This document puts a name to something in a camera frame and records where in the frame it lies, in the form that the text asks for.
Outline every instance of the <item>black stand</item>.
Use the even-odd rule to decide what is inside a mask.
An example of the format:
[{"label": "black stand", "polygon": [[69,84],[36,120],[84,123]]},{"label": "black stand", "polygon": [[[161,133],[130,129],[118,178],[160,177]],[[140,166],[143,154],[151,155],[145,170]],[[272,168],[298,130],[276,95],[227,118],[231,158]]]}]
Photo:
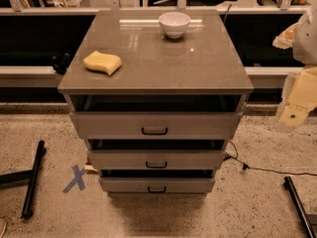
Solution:
[{"label": "black stand", "polygon": [[301,200],[297,194],[296,188],[294,186],[294,183],[290,177],[284,178],[285,180],[285,187],[289,190],[290,196],[293,200],[293,203],[295,204],[297,214],[301,220],[301,223],[305,229],[305,233],[308,238],[316,238],[316,235],[314,233],[313,227],[317,225],[317,215],[315,214],[309,214],[307,215],[305,212],[305,209],[301,203]]},{"label": "black stand", "polygon": [[21,218],[29,219],[34,214],[32,210],[32,203],[33,203],[34,192],[36,189],[37,177],[38,177],[38,172],[41,165],[42,156],[44,156],[46,153],[46,150],[44,148],[44,143],[45,143],[44,141],[40,141],[38,144],[36,158],[34,160],[33,168],[31,170],[0,176],[0,184],[20,181],[25,179],[30,180],[28,185],[28,191],[26,194],[26,199],[24,201]]}]

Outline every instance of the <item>cable connector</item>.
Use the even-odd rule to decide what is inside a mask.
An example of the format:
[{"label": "cable connector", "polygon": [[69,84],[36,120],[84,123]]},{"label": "cable connector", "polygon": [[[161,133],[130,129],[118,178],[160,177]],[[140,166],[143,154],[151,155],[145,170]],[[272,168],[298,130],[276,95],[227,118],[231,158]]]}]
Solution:
[{"label": "cable connector", "polygon": [[247,165],[247,164],[243,164],[242,165],[242,169],[245,171],[245,170],[248,170],[250,167]]}]

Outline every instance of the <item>shoe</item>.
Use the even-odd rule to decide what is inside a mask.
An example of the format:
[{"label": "shoe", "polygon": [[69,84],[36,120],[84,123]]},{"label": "shoe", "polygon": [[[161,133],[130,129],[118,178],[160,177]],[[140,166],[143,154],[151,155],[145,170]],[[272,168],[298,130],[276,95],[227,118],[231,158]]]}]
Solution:
[{"label": "shoe", "polygon": [[6,227],[7,222],[3,218],[0,218],[0,238],[3,237]]}]

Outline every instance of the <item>countertop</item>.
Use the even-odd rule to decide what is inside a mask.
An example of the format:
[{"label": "countertop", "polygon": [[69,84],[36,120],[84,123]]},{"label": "countertop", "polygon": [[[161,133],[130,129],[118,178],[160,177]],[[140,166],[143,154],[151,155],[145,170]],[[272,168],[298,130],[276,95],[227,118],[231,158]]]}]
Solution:
[{"label": "countertop", "polygon": [[[249,93],[251,81],[217,13],[182,11],[186,33],[169,39],[159,27],[163,10],[99,11],[58,90],[65,94]],[[88,70],[92,52],[119,56],[111,76]]]}]

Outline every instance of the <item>power cord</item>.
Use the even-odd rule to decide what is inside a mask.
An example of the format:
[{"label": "power cord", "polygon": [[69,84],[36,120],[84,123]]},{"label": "power cord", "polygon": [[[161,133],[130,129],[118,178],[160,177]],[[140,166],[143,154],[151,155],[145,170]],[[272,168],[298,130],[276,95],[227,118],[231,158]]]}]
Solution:
[{"label": "power cord", "polygon": [[236,145],[231,141],[229,140],[229,143],[234,147],[235,149],[235,152],[236,152],[236,156],[232,156],[230,155],[227,151],[226,151],[226,156],[224,158],[224,161],[227,161],[227,160],[230,160],[230,159],[233,159],[235,161],[237,161],[238,163],[242,164],[242,169],[245,171],[245,170],[254,170],[254,171],[263,171],[263,172],[272,172],[272,173],[276,173],[276,174],[282,174],[282,175],[294,175],[294,176],[313,176],[313,177],[317,177],[317,174],[313,174],[313,173],[292,173],[292,172],[282,172],[282,171],[275,171],[275,170],[270,170],[270,169],[261,169],[261,168],[254,168],[254,167],[251,167],[249,166],[248,164],[240,161],[238,159],[239,157],[239,152],[238,152],[238,149],[236,147]]}]

